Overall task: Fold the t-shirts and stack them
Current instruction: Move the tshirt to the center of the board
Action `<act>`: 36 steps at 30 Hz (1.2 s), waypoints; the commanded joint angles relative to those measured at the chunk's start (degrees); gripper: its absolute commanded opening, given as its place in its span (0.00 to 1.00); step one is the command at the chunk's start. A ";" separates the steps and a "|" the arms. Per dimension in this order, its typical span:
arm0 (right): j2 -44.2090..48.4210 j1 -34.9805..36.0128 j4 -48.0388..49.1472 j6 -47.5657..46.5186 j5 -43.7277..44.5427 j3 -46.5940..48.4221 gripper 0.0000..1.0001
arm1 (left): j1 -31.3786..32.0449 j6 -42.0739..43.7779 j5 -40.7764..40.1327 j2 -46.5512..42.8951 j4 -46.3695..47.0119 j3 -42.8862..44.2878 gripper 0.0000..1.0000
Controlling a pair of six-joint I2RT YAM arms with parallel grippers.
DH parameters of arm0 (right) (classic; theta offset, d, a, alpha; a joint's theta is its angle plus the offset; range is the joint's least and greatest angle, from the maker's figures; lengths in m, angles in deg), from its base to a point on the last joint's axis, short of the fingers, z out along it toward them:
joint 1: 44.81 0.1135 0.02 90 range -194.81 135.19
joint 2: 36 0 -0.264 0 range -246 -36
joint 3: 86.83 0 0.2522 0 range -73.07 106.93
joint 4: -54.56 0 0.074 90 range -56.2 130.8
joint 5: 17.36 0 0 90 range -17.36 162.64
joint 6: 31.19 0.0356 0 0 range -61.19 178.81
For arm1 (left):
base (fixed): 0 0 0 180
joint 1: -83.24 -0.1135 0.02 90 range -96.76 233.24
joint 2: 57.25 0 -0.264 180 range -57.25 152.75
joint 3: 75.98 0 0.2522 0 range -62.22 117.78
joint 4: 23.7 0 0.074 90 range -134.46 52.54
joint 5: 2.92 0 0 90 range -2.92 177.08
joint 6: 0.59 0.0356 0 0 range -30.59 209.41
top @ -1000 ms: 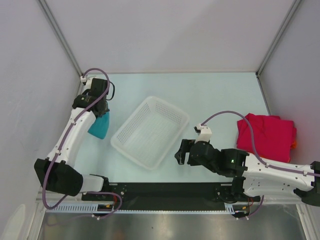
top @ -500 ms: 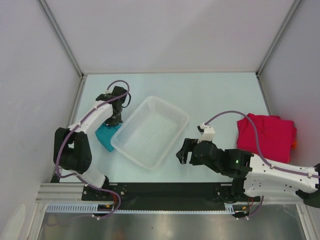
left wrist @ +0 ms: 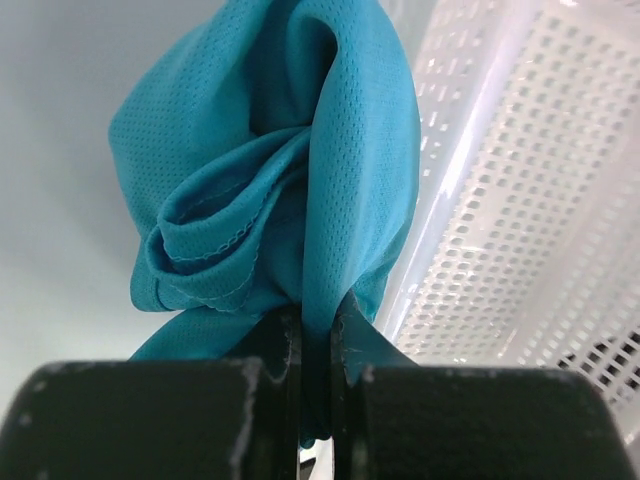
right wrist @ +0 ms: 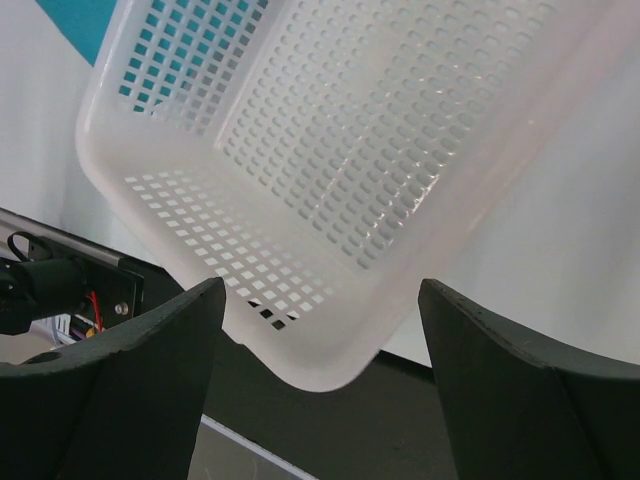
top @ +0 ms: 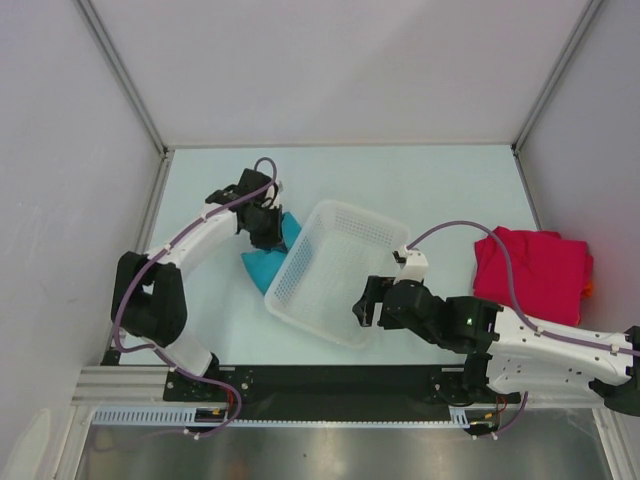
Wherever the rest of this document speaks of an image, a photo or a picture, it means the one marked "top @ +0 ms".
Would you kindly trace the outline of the white plastic perforated basket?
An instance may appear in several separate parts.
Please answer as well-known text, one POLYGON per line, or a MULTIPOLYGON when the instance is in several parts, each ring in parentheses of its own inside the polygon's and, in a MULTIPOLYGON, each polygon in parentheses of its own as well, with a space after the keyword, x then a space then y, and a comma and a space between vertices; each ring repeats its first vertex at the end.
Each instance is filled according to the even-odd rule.
POLYGON ((371 275, 396 271, 392 252, 405 224, 361 207, 324 200, 312 211, 265 295, 267 311, 305 333, 360 349, 371 331, 352 312, 371 275))

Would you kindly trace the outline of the teal t shirt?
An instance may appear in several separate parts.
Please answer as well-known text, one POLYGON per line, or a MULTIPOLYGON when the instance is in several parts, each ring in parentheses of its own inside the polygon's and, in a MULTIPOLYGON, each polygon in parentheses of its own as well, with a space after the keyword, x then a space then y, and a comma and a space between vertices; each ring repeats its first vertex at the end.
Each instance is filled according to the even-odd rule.
MULTIPOLYGON (((283 215, 282 232, 285 247, 290 250, 301 232, 301 226, 291 212, 283 215)), ((241 254, 249 278, 262 295, 267 293, 286 256, 286 253, 276 250, 255 250, 241 254)))

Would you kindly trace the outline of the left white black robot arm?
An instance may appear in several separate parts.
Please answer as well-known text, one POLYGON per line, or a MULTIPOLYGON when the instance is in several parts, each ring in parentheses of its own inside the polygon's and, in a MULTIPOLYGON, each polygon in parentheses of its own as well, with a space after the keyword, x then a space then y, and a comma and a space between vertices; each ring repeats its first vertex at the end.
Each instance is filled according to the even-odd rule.
POLYGON ((248 234, 256 250, 285 253, 284 213, 275 162, 263 157, 238 182, 218 189, 171 239, 144 253, 128 251, 117 264, 111 320, 122 353, 151 350, 186 377, 197 398, 221 387, 219 360, 188 328, 184 280, 223 242, 248 234))

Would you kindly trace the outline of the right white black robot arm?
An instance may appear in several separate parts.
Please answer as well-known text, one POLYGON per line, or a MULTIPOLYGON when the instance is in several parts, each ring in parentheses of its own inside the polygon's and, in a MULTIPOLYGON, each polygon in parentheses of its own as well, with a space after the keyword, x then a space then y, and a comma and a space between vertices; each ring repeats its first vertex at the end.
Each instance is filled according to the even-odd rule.
POLYGON ((639 329, 607 333, 567 327, 472 296, 442 299, 421 282, 371 276, 352 312, 363 327, 406 329, 465 356, 463 393, 598 397, 614 412, 639 414, 639 329))

